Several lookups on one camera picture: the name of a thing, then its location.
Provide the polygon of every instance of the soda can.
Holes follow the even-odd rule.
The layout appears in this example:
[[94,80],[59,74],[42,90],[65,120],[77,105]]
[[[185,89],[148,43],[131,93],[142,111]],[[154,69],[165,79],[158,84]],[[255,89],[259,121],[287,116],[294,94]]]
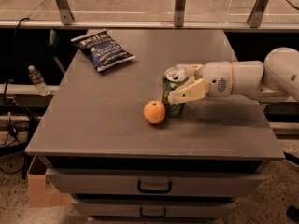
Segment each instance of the soda can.
[[165,106],[167,116],[175,116],[183,111],[185,104],[170,104],[168,101],[168,95],[170,91],[173,91],[176,87],[183,85],[187,80],[188,77],[184,69],[171,67],[165,71],[162,78],[162,103]]

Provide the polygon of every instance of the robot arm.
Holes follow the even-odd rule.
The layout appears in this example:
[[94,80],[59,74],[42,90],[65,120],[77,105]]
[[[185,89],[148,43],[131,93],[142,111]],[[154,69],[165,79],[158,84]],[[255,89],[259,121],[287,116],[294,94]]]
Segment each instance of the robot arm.
[[171,104],[232,94],[265,103],[283,102],[292,96],[299,102],[299,52],[295,49],[275,49],[264,64],[213,62],[176,67],[186,72],[188,81],[169,93]]

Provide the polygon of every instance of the glass panel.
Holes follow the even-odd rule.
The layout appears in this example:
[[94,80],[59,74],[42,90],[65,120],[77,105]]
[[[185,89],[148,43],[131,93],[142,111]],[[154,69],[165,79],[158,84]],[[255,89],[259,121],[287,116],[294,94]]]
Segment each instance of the glass panel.
[[0,0],[0,20],[59,20],[55,0]]
[[255,0],[187,0],[185,21],[246,22]]
[[175,0],[68,0],[75,21],[173,21]]
[[288,1],[270,0],[263,15],[263,22],[299,24],[299,0]]
[[[246,22],[256,0],[187,0],[185,21]],[[291,0],[299,7],[298,0]],[[263,22],[299,23],[299,12],[286,0],[270,0]]]

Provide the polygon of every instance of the snack bag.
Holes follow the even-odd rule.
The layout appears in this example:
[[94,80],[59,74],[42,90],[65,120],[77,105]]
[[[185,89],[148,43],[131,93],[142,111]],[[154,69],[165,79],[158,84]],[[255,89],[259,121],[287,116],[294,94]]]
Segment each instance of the snack bag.
[[73,45],[90,59],[97,71],[104,71],[117,63],[131,61],[133,56],[124,50],[106,31],[94,35],[82,35],[71,39]]

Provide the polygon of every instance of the plastic bottle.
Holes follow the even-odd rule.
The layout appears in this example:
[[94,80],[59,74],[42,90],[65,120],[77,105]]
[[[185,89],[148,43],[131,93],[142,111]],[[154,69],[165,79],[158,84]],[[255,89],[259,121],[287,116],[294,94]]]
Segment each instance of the plastic bottle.
[[29,70],[29,78],[31,79],[32,83],[36,86],[38,93],[41,96],[47,96],[50,94],[50,90],[45,82],[45,79],[41,75],[40,71],[37,70],[33,65],[28,67]]

